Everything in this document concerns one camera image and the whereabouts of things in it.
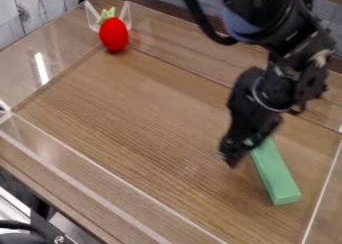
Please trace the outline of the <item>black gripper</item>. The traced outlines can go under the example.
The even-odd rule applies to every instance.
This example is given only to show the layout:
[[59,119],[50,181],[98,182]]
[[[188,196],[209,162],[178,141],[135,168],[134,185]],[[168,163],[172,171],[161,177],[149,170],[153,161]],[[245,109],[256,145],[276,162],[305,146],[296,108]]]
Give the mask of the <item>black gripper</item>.
[[220,144],[220,154],[234,168],[249,150],[258,147],[282,122],[278,112],[261,103],[257,88],[268,82],[273,68],[253,67],[238,77],[228,100],[232,125]]

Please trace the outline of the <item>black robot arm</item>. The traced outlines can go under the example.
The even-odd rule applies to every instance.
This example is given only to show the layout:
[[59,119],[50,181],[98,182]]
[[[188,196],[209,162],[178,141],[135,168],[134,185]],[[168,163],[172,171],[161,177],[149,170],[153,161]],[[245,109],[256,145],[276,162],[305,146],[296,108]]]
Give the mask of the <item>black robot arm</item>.
[[233,38],[269,51],[268,67],[241,73],[228,100],[232,125],[220,153],[234,166],[274,133],[282,115],[301,114],[328,91],[336,41],[313,0],[225,0],[225,6]]

